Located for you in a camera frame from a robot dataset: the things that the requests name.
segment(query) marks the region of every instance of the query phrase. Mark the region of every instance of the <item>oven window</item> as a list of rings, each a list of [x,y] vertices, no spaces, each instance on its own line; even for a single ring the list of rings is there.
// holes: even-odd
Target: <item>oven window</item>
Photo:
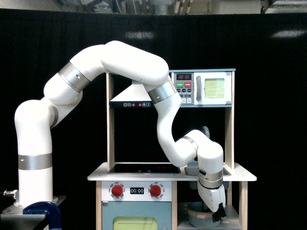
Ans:
[[[158,224],[152,217],[116,217],[113,230],[158,230]]]
[[[224,98],[225,79],[205,79],[205,98]]]

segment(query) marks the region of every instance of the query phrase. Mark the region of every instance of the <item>wooden post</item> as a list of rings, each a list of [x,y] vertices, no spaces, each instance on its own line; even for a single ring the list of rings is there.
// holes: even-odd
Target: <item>wooden post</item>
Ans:
[[[96,230],[102,230],[101,181],[96,181]]]
[[[177,230],[177,181],[172,181],[172,230]]]
[[[235,135],[235,72],[231,75],[231,107],[225,108],[225,163],[235,168],[234,135]]]
[[[227,189],[227,205],[232,205],[232,182],[229,181],[229,187]]]
[[[107,170],[109,171],[114,163],[114,109],[109,106],[110,100],[114,96],[113,77],[106,74],[106,138],[107,138]]]
[[[239,182],[239,221],[242,230],[248,229],[248,182]]]

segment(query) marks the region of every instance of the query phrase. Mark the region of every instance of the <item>red button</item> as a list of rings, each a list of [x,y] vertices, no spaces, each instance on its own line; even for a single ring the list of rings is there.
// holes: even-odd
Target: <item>red button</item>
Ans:
[[[111,189],[112,195],[119,197],[120,195],[123,194],[123,188],[120,185],[115,185],[112,189]]]
[[[192,87],[192,83],[191,82],[185,82],[184,83],[184,87],[191,88]]]
[[[154,197],[157,197],[157,196],[159,196],[161,194],[161,188],[158,185],[153,185],[150,188],[149,192],[150,192],[150,195],[152,195]]]

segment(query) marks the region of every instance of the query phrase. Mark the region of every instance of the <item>microwave keypad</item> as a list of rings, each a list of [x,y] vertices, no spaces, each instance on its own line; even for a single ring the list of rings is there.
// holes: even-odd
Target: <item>microwave keypad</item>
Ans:
[[[181,97],[182,105],[194,104],[193,75],[193,73],[174,73],[174,86]]]

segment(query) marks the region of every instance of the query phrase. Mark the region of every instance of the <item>ceiling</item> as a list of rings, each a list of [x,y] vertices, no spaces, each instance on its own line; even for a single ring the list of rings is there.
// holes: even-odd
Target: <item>ceiling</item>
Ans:
[[[0,0],[0,8],[142,15],[307,12],[307,0]]]

